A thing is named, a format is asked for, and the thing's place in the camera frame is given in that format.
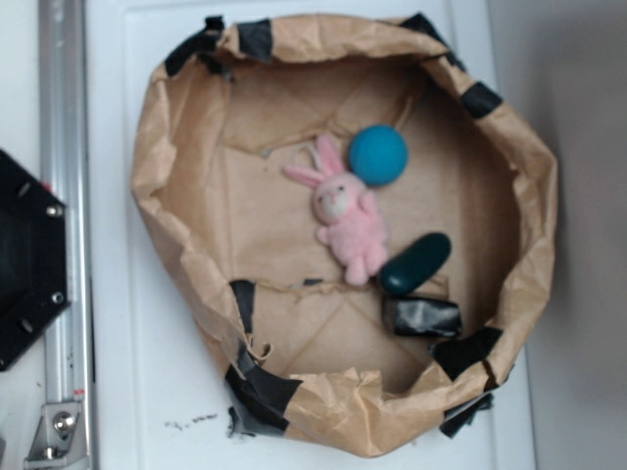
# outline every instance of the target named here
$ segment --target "metal bracket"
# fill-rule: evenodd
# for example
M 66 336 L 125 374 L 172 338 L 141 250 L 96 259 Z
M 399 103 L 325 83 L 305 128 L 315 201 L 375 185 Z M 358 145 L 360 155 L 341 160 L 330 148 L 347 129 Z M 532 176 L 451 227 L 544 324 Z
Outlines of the metal bracket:
M 68 401 L 41 407 L 41 419 L 24 470 L 36 468 L 89 468 L 87 430 L 82 403 Z

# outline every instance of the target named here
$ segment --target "paper bag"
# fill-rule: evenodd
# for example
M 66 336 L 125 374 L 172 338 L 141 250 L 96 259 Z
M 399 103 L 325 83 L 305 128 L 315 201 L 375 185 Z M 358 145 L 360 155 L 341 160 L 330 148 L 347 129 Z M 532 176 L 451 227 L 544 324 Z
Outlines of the paper bag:
M 459 305 L 461 339 L 387 331 L 376 284 L 343 282 L 314 237 L 311 189 L 281 173 L 308 164 L 299 147 L 319 133 L 346 154 L 378 123 L 410 149 L 375 189 L 390 253 L 450 237 L 425 289 Z M 422 15 L 208 19 L 152 75 L 132 192 L 242 428 L 370 457 L 452 425 L 506 380 L 550 294 L 556 175 Z

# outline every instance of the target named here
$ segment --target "black duct tape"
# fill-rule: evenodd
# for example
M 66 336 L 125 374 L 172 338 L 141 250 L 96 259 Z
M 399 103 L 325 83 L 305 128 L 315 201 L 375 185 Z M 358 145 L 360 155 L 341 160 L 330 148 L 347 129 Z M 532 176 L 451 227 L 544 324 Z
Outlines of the black duct tape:
M 302 381 L 266 372 L 253 361 L 244 345 L 240 348 L 238 367 L 244 378 L 231 366 L 226 383 L 241 422 L 240 432 L 282 436 L 289 425 L 283 414 Z
M 450 52 L 448 52 L 445 57 L 449 61 L 449 64 L 452 66 L 457 66 L 462 71 L 466 71 L 466 67 L 463 62 L 458 59 L 455 53 L 451 50 L 446 41 L 442 38 L 438 30 L 435 28 L 433 23 L 431 23 L 428 19 L 424 17 L 421 13 L 406 19 L 404 22 L 400 24 L 401 27 L 405 27 L 407 29 L 411 29 L 412 31 L 421 32 L 423 34 L 427 34 L 434 38 L 437 41 L 440 41 L 442 44 L 447 46 Z
M 450 340 L 431 348 L 431 355 L 455 381 L 476 362 L 484 360 L 497 343 L 503 330 L 486 326 L 463 340 Z
M 383 324 L 397 336 L 455 338 L 461 333 L 456 304 L 420 297 L 383 298 Z
M 503 98 L 480 81 L 468 88 L 460 98 L 461 104 L 475 119 L 487 116 L 503 102 Z
M 222 66 L 214 59 L 216 45 L 224 30 L 221 17 L 205 19 L 205 28 L 185 39 L 165 60 L 168 76 L 175 76 L 193 55 L 198 55 L 212 73 L 221 73 Z
M 269 63 L 272 60 L 272 24 L 270 20 L 239 23 L 239 50 L 248 57 Z
M 444 423 L 440 426 L 440 431 L 453 438 L 459 430 L 466 424 L 472 424 L 477 411 L 492 409 L 494 397 L 492 394 L 483 394 L 476 399 L 471 399 L 466 403 L 451 408 L 444 413 Z
M 244 331 L 246 333 L 253 332 L 253 313 L 255 311 L 255 283 L 246 280 L 232 281 L 230 283 L 237 306 L 239 315 L 244 323 Z

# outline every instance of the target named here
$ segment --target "blue ball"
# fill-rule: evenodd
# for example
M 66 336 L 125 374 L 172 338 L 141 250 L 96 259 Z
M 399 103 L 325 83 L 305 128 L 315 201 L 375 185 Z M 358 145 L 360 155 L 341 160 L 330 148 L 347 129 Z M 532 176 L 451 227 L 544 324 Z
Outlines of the blue ball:
M 349 149 L 351 170 L 365 184 L 381 186 L 401 176 L 408 164 L 408 146 L 389 125 L 367 127 L 355 136 Z

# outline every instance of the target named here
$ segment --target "metal rail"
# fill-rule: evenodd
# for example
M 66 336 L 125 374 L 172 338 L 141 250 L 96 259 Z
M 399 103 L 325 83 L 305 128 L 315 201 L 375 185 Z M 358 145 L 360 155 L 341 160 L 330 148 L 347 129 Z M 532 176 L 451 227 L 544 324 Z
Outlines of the metal rail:
M 39 0 L 39 57 L 41 176 L 68 206 L 68 272 L 72 304 L 45 335 L 48 404 L 44 406 L 39 431 L 24 468 L 43 468 L 41 465 L 46 463 L 48 466 L 71 467 L 72 470 L 93 469 L 96 468 L 92 439 L 95 378 L 82 0 Z M 65 403 L 68 411 L 50 415 L 50 409 L 56 406 L 53 403 Z M 51 436 L 55 439 L 61 436 L 55 421 L 59 421 L 60 412 L 78 420 L 72 431 L 81 434 L 70 439 L 72 446 L 76 444 L 81 448 L 66 449 L 63 455 L 57 455 L 50 442 L 38 439 L 40 433 L 47 436 L 45 430 L 51 426 L 56 430 Z

